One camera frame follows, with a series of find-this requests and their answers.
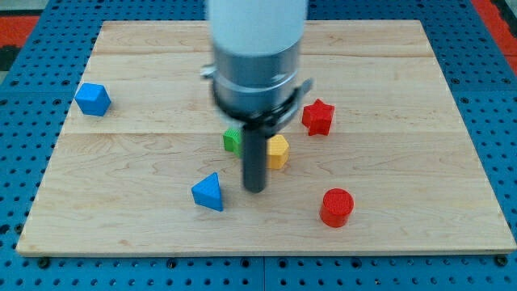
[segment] blue pegboard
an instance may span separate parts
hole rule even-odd
[[[419,19],[513,234],[517,81],[467,0],[310,0],[309,19]],[[51,0],[0,86],[0,289],[517,289],[517,256],[26,259],[18,232],[104,20],[204,17],[196,0]]]

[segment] yellow block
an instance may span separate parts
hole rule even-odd
[[[267,147],[267,167],[281,169],[289,158],[289,143],[281,134],[270,138]]]

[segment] wooden table surface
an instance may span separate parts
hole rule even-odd
[[[83,82],[103,84],[103,118],[76,103],[20,236],[26,256],[438,255],[505,253],[515,240],[419,21],[308,21],[305,103],[335,105],[330,135],[282,131],[286,166],[260,194],[222,148],[227,124],[199,76],[205,22],[106,22]],[[190,188],[217,171],[225,211]],[[355,198],[346,226],[322,197]]]

